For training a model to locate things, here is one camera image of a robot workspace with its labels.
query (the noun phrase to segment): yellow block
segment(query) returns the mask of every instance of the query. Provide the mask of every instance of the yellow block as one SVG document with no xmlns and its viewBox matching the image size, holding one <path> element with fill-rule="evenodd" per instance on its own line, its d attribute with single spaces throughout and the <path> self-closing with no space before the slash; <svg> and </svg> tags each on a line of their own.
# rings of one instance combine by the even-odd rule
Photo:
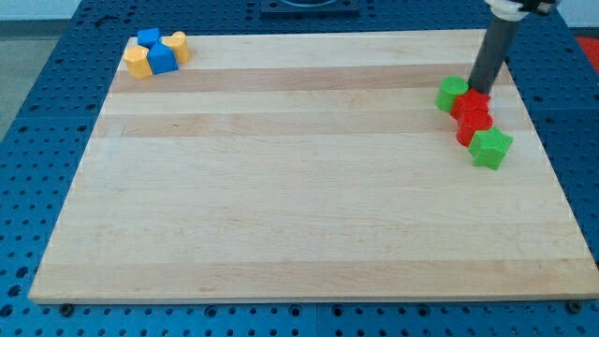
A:
<svg viewBox="0 0 599 337">
<path fill-rule="evenodd" d="M 187 46 L 187 37 L 184 32 L 176 32 L 171 37 L 163 37 L 162 43 L 172 49 L 177 63 L 184 64 L 191 59 L 191 52 Z"/>
<path fill-rule="evenodd" d="M 148 62 L 149 50 L 143 46 L 131 47 L 124 52 L 123 59 L 127 64 L 129 73 L 136 79 L 152 76 L 150 62 Z"/>
</svg>

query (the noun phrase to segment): wooden cutting board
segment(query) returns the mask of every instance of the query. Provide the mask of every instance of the wooden cutting board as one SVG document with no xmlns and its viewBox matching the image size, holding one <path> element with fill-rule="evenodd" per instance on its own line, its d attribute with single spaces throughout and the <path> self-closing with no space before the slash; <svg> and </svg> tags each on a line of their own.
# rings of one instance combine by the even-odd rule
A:
<svg viewBox="0 0 599 337">
<path fill-rule="evenodd" d="M 483 34 L 189 37 L 178 72 L 135 80 L 121 64 L 30 298 L 596 297 L 507 70 L 491 112 L 514 143 L 498 171 L 471 165 L 434 106 Z"/>
</svg>

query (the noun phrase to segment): pile of blocks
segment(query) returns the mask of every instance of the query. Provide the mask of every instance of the pile of blocks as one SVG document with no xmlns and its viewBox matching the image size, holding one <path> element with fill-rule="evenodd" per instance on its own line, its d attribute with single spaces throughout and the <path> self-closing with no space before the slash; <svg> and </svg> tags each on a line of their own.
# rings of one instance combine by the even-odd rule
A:
<svg viewBox="0 0 599 337">
<path fill-rule="evenodd" d="M 143 79 L 178 70 L 191 52 L 184 32 L 160 38 L 160 30 L 152 28 L 138 31 L 138 46 L 127 49 L 123 59 L 131 76 Z"/>
<path fill-rule="evenodd" d="M 489 102 L 490 96 L 470 89 L 464 79 L 450 76 L 441 82 L 436 105 L 458 122 L 456 139 L 468 147 L 473 164 L 498 169 L 513 139 L 493 126 Z"/>
</svg>

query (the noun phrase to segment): blue table surface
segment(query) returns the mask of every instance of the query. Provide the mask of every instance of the blue table surface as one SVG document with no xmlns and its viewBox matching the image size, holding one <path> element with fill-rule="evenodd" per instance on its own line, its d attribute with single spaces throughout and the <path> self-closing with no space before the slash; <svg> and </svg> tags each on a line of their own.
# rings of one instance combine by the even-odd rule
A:
<svg viewBox="0 0 599 337">
<path fill-rule="evenodd" d="M 483 0 L 362 0 L 359 16 L 261 19 L 258 9 L 233 0 L 81 2 L 0 143 L 0 336 L 599 336 L 598 300 L 78 305 L 69 317 L 60 306 L 29 301 L 126 41 L 139 29 L 277 34 L 486 28 L 490 21 Z M 526 18 L 506 61 L 599 259 L 599 77 L 557 14 Z"/>
</svg>

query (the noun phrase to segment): blue cube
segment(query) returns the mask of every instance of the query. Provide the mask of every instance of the blue cube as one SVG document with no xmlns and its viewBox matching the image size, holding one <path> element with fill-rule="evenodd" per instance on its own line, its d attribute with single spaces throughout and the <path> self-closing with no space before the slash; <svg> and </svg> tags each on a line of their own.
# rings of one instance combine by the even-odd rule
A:
<svg viewBox="0 0 599 337">
<path fill-rule="evenodd" d="M 148 62 L 150 62 L 150 68 L 154 75 L 179 69 L 175 53 L 160 41 L 154 43 L 150 48 Z"/>
<path fill-rule="evenodd" d="M 138 31 L 138 44 L 150 49 L 154 43 L 160 40 L 160 30 L 158 28 L 144 29 Z"/>
</svg>

